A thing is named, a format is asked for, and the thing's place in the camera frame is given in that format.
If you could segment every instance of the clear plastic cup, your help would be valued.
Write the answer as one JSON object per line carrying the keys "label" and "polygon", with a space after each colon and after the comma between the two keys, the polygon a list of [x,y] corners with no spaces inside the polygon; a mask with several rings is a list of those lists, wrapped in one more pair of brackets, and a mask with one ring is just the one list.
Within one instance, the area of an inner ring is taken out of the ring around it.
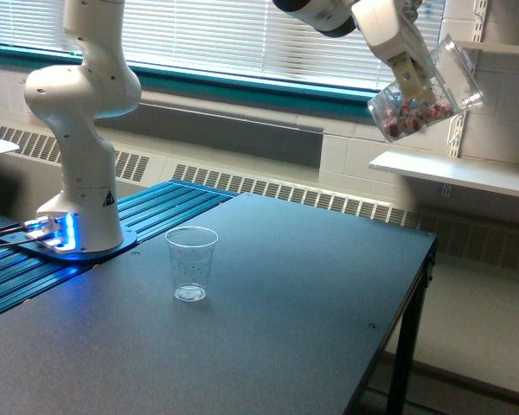
{"label": "clear plastic cup", "polygon": [[484,105],[483,93],[450,36],[431,52],[431,57],[436,75],[427,80],[421,97],[404,100],[395,82],[368,103],[379,130],[389,142]]}
{"label": "clear plastic cup", "polygon": [[173,294],[181,301],[206,296],[217,233],[206,227],[176,227],[165,234],[171,259]]}

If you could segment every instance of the radiator vent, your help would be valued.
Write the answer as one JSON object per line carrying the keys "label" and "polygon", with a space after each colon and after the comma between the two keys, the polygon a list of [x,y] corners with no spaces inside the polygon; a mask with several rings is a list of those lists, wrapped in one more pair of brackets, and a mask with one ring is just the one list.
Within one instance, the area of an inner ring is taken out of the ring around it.
{"label": "radiator vent", "polygon": [[519,270],[519,230],[504,230],[492,223],[450,220],[417,214],[392,204],[328,192],[319,188],[294,185],[288,182],[258,180],[199,169],[178,164],[174,179],[196,182],[235,193],[255,193],[285,201],[294,201],[344,214],[353,214],[399,227],[411,227],[439,236],[439,252],[473,259],[486,264]]}
{"label": "radiator vent", "polygon": [[[60,147],[54,137],[0,125],[0,139],[17,144],[19,146],[19,150],[16,151],[17,154],[61,164]],[[150,158],[147,156],[116,151],[115,176],[140,182],[149,161]]]}

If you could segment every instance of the window blinds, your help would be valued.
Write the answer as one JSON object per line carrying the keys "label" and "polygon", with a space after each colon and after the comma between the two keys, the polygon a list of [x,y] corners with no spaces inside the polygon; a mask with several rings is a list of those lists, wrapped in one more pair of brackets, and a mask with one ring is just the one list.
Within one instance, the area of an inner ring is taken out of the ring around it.
{"label": "window blinds", "polygon": [[[0,44],[72,50],[63,1],[0,0]],[[445,0],[426,0],[416,22],[429,49],[439,39]],[[381,89],[390,70],[359,31],[326,38],[271,0],[126,0],[128,61],[256,78]]]}

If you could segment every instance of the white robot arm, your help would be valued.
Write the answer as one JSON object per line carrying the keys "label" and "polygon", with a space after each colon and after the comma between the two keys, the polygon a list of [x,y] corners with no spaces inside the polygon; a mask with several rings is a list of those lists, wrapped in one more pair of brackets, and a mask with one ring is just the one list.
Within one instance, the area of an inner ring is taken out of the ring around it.
{"label": "white robot arm", "polygon": [[55,218],[58,237],[43,243],[58,253],[101,252],[123,241],[114,149],[94,119],[130,112],[140,100],[140,83],[121,48],[124,7],[125,0],[66,0],[63,24],[83,63],[46,67],[27,78],[25,99],[61,150],[61,192],[38,209]]}
{"label": "white robot arm", "polygon": [[356,26],[375,56],[394,72],[405,99],[423,93],[434,65],[413,22],[423,0],[273,0],[290,16],[329,37],[341,37]]}

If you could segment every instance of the cable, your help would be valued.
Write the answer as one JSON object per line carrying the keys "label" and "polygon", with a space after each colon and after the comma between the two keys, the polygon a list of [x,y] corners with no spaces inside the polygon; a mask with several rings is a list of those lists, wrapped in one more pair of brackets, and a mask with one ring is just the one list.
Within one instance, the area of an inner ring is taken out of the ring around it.
{"label": "cable", "polygon": [[23,226],[10,227],[8,229],[2,229],[0,231],[0,237],[4,236],[4,235],[8,235],[8,234],[13,233],[13,232],[22,232],[24,230],[25,230],[25,227],[23,227]]}
{"label": "cable", "polygon": [[19,242],[9,242],[7,244],[0,244],[0,248],[5,248],[8,246],[18,246],[18,245],[23,245],[23,244],[29,244],[31,242],[38,242],[40,240],[51,239],[53,237],[54,236],[51,236],[51,235],[45,235],[45,236],[41,236],[40,238],[35,238],[35,239],[27,239],[27,240],[22,240]]}

